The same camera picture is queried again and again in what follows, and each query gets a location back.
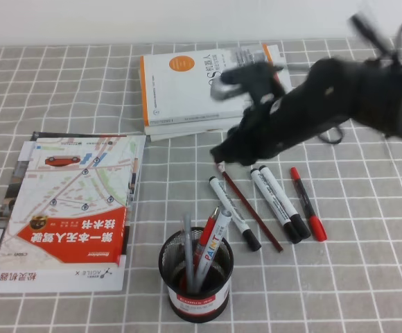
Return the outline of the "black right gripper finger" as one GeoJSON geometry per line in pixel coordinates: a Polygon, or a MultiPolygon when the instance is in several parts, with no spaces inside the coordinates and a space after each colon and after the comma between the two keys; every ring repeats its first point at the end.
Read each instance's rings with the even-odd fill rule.
{"type": "Polygon", "coordinates": [[[239,137],[228,137],[221,144],[213,147],[210,154],[215,163],[236,163],[241,160],[242,140],[239,137]]]}

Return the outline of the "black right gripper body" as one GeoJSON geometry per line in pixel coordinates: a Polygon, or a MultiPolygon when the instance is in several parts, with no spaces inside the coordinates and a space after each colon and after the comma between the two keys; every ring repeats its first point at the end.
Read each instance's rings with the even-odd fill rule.
{"type": "Polygon", "coordinates": [[[301,85],[276,100],[253,104],[228,135],[242,140],[236,163],[248,166],[270,159],[347,121],[361,67],[339,58],[319,60],[301,85]]]}

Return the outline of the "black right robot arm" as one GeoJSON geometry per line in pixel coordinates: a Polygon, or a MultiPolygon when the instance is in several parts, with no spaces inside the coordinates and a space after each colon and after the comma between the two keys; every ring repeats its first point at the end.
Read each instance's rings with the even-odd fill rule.
{"type": "Polygon", "coordinates": [[[211,149],[215,162],[268,160],[348,119],[402,139],[402,68],[321,59],[288,93],[274,79],[280,69],[260,62],[228,75],[226,81],[241,84],[254,104],[211,149]]]}

